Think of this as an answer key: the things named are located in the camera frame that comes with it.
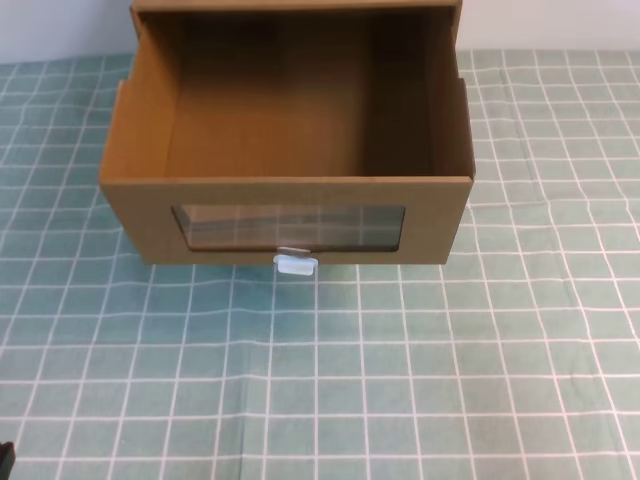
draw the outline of box side wall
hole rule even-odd
[[[161,177],[180,92],[181,25],[154,19],[142,35],[130,78],[119,89],[101,181]]]
[[[179,11],[291,11],[373,8],[451,7],[449,23],[455,42],[463,0],[134,0],[134,27],[140,36],[145,13]]]

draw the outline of box front panel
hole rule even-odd
[[[103,186],[149,263],[271,263],[279,247],[320,263],[444,263],[471,179]]]

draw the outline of open box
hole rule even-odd
[[[444,263],[474,177],[458,0],[137,0],[101,187],[150,263]]]

